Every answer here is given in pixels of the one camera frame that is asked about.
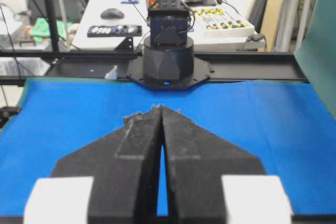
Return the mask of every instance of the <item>green panel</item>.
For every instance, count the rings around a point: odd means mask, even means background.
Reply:
[[[318,0],[302,47],[295,52],[305,75],[336,119],[336,0]]]

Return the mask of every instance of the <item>black mounting plate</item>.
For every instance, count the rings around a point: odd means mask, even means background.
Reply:
[[[143,75],[143,58],[137,57],[128,65],[127,77],[149,89],[160,90],[183,90],[206,82],[210,79],[211,67],[207,61],[194,59],[194,74],[177,81],[148,80]]]

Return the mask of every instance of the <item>white desk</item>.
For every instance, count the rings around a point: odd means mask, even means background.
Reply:
[[[141,25],[143,35],[150,29],[146,25],[145,21],[141,18],[139,13],[135,10],[131,4],[121,4],[121,1],[126,0],[90,0],[87,8],[84,12],[83,18],[80,22],[79,28],[73,40],[73,44],[82,50],[113,50],[118,44],[123,41],[120,37],[109,38],[88,38],[87,32],[90,26],[94,25]],[[144,17],[147,17],[146,0],[138,0],[139,11]],[[100,18],[100,14],[108,8],[117,8],[125,14],[123,19],[103,20]],[[246,37],[225,37],[217,39],[208,39],[204,37],[204,34],[191,32],[188,35],[194,39],[195,51],[235,51],[243,47]],[[134,37],[134,46],[136,47],[142,37]],[[249,42],[244,49],[257,49],[264,48],[265,42]]]

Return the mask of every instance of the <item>wooden board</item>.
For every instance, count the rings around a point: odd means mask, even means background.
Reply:
[[[268,51],[272,51],[277,39],[279,10],[282,0],[267,0],[261,33],[266,36]]]

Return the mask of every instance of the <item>black wire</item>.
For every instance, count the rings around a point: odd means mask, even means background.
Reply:
[[[138,51],[138,48],[140,47],[141,42],[143,41],[143,39],[144,39],[144,38],[146,37],[146,35],[149,34],[150,32],[151,32],[151,31],[149,30],[149,31],[148,31],[147,33],[145,33],[145,35],[141,38],[139,44],[137,45],[137,47],[136,47],[136,49],[135,49],[136,52]]]
[[[39,12],[40,15],[42,16],[42,18],[44,18],[44,19],[46,20],[46,22],[49,23],[49,20],[48,20],[48,19],[46,18],[46,16],[43,14],[43,12],[42,12],[42,10],[40,9],[40,7],[38,6],[36,0],[32,0],[32,1],[33,1],[34,5],[36,6],[38,12]],[[58,37],[59,37],[61,40],[66,41],[66,40],[65,40],[62,36],[60,36],[59,34],[58,34]],[[81,51],[81,49],[78,48],[78,47],[76,47],[74,44],[70,43],[70,45],[73,46],[74,48],[76,48],[77,50],[80,50],[80,51]]]
[[[147,25],[148,24],[148,21],[144,18],[144,16],[141,14],[141,12],[139,11],[139,9],[136,7],[136,5],[134,4],[134,2],[132,0],[128,0],[132,3],[132,5],[134,6],[134,8],[138,11],[138,13],[140,14],[140,16],[142,17],[142,19],[146,22]]]
[[[236,11],[236,13],[237,13],[238,15],[240,15],[240,13],[239,13],[239,11],[237,10],[237,8],[234,7],[232,4],[230,4],[228,1],[224,0],[223,3],[226,4],[226,5],[228,5],[228,6],[230,6],[232,9],[234,9],[234,10]]]
[[[195,12],[185,2],[181,1],[181,4],[184,5],[190,12],[192,12],[194,20],[193,20],[193,24],[187,30],[179,31],[178,34],[183,34],[183,33],[189,32],[191,29],[194,28],[195,21],[196,21]]]
[[[4,87],[2,87],[2,85],[1,85],[1,90],[2,90],[2,95],[4,96],[4,99],[5,99],[5,102],[6,102],[6,106],[8,107],[7,96],[6,96],[6,93],[5,93]]]
[[[19,74],[19,79],[21,79],[21,72],[20,72],[19,62],[17,61],[17,59],[16,59],[16,57],[15,57],[14,44],[13,44],[12,37],[11,37],[11,34],[10,34],[9,29],[8,29],[8,26],[7,26],[6,17],[5,17],[4,11],[2,10],[2,6],[1,6],[1,5],[0,5],[0,10],[1,10],[2,18],[3,18],[4,23],[5,23],[5,26],[6,26],[6,30],[7,30],[7,34],[8,34],[9,41],[10,41],[11,46],[12,46],[12,51],[13,51],[13,54],[14,54],[13,59],[14,59],[14,61],[16,62],[16,67],[17,67],[17,72],[18,72],[18,74]]]

